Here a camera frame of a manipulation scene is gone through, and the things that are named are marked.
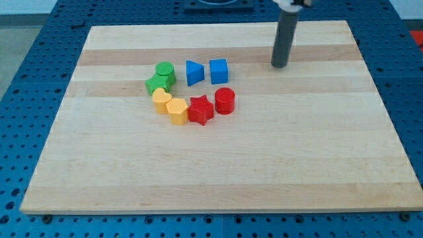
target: red cylinder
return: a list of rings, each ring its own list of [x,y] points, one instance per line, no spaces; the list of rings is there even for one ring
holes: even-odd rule
[[[214,94],[215,109],[219,114],[230,114],[235,109],[235,92],[227,87],[218,89]]]

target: plastic block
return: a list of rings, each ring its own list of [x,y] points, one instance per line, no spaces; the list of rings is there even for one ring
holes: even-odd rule
[[[152,78],[145,82],[145,88],[147,89],[148,95],[153,95],[154,90],[163,88],[167,93],[171,90],[171,82],[169,76],[161,76],[154,74]]]
[[[235,109],[235,92],[227,87],[218,89],[214,94],[216,112],[226,115]]]
[[[186,82],[188,86],[194,85],[204,80],[204,65],[186,61]]]
[[[166,93],[163,88],[158,88],[154,90],[152,99],[156,112],[159,114],[167,114],[166,104],[172,99],[172,95]]]
[[[172,85],[176,83],[176,76],[174,74],[174,67],[171,62],[164,61],[158,63],[155,68],[156,74],[160,76],[169,76],[169,82]]]
[[[206,125],[207,120],[214,117],[214,106],[207,96],[203,95],[201,97],[192,97],[191,105],[188,109],[190,122],[198,122],[202,126]]]
[[[166,107],[172,124],[184,125],[188,121],[188,105],[185,99],[173,98],[166,104]]]
[[[229,73],[226,59],[210,60],[210,75],[212,84],[227,83]]]

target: yellow block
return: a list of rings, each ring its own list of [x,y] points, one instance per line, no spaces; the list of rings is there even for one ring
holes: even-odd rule
[[[172,124],[184,125],[188,121],[188,105],[185,99],[173,98],[166,104],[166,107]]]
[[[156,112],[159,114],[167,114],[166,104],[172,99],[172,95],[166,93],[163,88],[158,88],[154,90],[152,99]]]

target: yellow heart-shaped block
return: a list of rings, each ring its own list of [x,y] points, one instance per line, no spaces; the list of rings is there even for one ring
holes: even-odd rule
[[[152,99],[156,112],[159,114],[167,114],[166,104],[172,99],[172,95],[166,93],[164,89],[158,88],[154,90]]]

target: blue triangular prism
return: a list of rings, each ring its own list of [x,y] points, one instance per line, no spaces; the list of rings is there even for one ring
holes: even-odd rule
[[[186,61],[186,81],[188,86],[204,80],[204,65],[190,60]]]

